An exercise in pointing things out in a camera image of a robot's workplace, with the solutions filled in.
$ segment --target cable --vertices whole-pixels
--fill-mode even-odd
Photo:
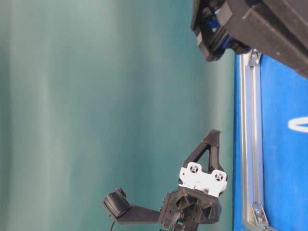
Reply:
[[[111,226],[110,226],[110,229],[109,229],[109,231],[112,231],[112,228],[114,227],[114,225],[115,225],[115,220],[112,222],[112,224],[111,224]]]
[[[184,212],[182,210],[178,210],[172,217],[172,221],[169,225],[169,231],[174,231],[175,225],[179,220],[183,220],[184,218]]]

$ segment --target blue surface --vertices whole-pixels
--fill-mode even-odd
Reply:
[[[308,133],[288,121],[308,116],[308,79],[263,56],[261,60],[265,208],[281,231],[308,230]]]

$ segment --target green curtain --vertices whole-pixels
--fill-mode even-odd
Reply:
[[[231,230],[234,54],[205,63],[191,16],[187,0],[0,1],[1,231],[105,231],[119,186],[158,210],[211,128],[229,184],[200,230]]]

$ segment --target white mounting plate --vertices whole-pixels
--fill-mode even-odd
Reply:
[[[202,166],[195,162],[190,162],[187,168],[180,170],[181,187],[197,189],[204,193],[219,197],[227,187],[227,174],[220,170],[213,170],[211,174],[202,171]]]

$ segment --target screw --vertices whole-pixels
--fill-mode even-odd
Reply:
[[[261,214],[261,211],[259,209],[256,209],[255,212],[256,212],[257,215]]]

